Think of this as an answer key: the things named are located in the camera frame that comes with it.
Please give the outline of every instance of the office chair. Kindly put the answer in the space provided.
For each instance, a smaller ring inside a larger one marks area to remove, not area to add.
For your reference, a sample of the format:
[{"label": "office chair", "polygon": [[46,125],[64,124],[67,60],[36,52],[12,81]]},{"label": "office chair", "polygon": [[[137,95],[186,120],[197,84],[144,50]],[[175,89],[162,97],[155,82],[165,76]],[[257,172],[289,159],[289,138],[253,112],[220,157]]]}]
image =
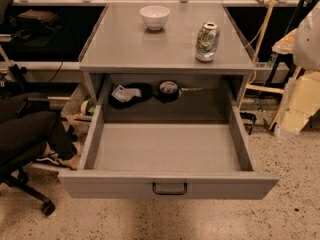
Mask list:
[{"label": "office chair", "polygon": [[[21,102],[20,104],[17,103],[17,100],[23,101],[23,105],[21,106]],[[26,93],[7,98],[5,100],[0,100],[0,106],[2,108],[10,107],[12,113],[15,113],[17,117],[22,117],[24,114],[30,113],[30,111],[35,112],[47,110],[49,108],[49,101],[44,98],[42,94]],[[1,116],[6,117],[4,114],[1,115],[0,111],[0,120],[4,121],[7,119],[3,117],[1,118]],[[27,174],[23,171],[23,167],[25,165],[42,155],[39,150],[43,145],[46,145],[45,141],[31,144],[30,147],[22,150],[17,155],[7,154],[5,156],[0,156],[0,184],[5,183],[9,187],[20,189],[30,196],[42,201],[41,212],[48,216],[54,212],[55,205],[48,197],[27,185],[29,179]],[[13,176],[13,172],[15,171],[19,171],[17,177]]]}]

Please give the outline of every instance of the white bowl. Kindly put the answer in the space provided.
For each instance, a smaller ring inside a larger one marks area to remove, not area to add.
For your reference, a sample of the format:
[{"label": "white bowl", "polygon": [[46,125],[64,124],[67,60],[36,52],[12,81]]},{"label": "white bowl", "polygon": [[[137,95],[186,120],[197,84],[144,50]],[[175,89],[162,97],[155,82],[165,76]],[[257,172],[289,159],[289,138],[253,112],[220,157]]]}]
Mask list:
[{"label": "white bowl", "polygon": [[167,22],[170,10],[164,6],[152,5],[140,10],[144,24],[151,30],[160,30]]}]

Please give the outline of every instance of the black handle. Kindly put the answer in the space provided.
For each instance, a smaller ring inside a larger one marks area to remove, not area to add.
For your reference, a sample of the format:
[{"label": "black handle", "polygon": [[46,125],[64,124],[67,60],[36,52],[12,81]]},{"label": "black handle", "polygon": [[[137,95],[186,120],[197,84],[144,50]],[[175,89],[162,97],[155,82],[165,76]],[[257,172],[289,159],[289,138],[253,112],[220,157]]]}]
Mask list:
[{"label": "black handle", "polygon": [[184,183],[182,191],[169,192],[169,191],[158,191],[157,190],[157,183],[153,183],[152,190],[157,195],[182,196],[188,192],[188,185],[187,185],[187,183]]}]

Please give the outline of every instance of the speckled floor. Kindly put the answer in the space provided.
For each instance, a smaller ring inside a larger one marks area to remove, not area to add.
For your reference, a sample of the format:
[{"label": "speckled floor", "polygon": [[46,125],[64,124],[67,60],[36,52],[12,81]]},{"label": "speckled floor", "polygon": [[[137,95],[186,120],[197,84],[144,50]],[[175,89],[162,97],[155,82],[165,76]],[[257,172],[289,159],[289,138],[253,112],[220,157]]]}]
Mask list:
[{"label": "speckled floor", "polygon": [[39,202],[0,186],[0,239],[320,239],[320,131],[308,125],[283,141],[264,127],[250,136],[261,171],[280,182],[261,201],[72,199],[55,172],[28,167],[30,185],[50,196],[48,218]]}]

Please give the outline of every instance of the can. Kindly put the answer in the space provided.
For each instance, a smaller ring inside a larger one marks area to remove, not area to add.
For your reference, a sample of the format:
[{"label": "can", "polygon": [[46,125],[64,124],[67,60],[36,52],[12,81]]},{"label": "can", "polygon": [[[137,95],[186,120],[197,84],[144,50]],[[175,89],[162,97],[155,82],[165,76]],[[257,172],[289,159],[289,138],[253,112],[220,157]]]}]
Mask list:
[{"label": "can", "polygon": [[199,30],[196,44],[196,58],[212,61],[218,47],[220,28],[214,22],[205,22]]}]

